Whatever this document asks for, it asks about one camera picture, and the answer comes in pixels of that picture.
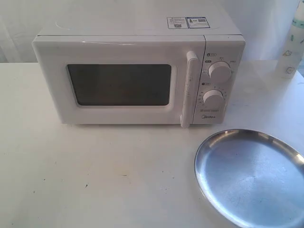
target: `metal plate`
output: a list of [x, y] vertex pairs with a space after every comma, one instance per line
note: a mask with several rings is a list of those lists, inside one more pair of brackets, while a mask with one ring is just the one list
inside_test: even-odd
[[214, 134], [197, 151], [195, 174], [213, 207], [239, 227], [304, 227], [304, 157], [272, 136]]

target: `microwave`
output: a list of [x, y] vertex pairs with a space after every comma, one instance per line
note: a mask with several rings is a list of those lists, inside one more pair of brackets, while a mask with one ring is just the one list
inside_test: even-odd
[[68, 124], [219, 124], [244, 47], [211, 0], [76, 0], [33, 41]]

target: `microwave door handle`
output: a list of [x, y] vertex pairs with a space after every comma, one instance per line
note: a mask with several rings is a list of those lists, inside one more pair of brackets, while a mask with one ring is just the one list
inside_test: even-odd
[[180, 124], [183, 128], [187, 128], [193, 122], [193, 99], [196, 96], [195, 85], [199, 77], [200, 61], [193, 51], [187, 53], [187, 75], [185, 84], [185, 94], [182, 106], [182, 114]]

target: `table surface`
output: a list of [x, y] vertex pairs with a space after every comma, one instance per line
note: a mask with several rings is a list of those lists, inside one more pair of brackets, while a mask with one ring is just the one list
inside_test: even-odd
[[64, 125], [38, 64], [0, 64], [1, 228], [234, 228], [194, 176], [208, 136], [247, 128], [304, 151], [304, 78], [243, 62], [220, 125]]

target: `power knob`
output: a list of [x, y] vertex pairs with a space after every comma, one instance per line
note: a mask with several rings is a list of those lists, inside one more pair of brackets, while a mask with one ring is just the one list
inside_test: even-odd
[[203, 100], [208, 109], [217, 109], [224, 103], [223, 94], [219, 90], [209, 90], [204, 94]]
[[231, 77], [231, 68], [226, 62], [216, 62], [208, 70], [213, 83], [224, 83]]

